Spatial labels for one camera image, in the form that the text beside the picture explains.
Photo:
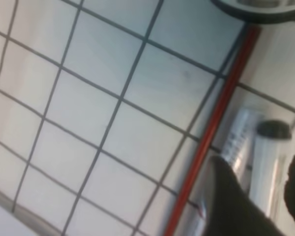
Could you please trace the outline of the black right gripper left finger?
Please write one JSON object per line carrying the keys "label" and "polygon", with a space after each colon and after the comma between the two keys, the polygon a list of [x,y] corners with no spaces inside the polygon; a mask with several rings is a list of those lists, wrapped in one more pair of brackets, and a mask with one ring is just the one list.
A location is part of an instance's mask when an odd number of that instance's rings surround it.
{"label": "black right gripper left finger", "polygon": [[230,165],[220,156],[209,160],[214,191],[205,236],[282,236],[283,233],[249,199]]}

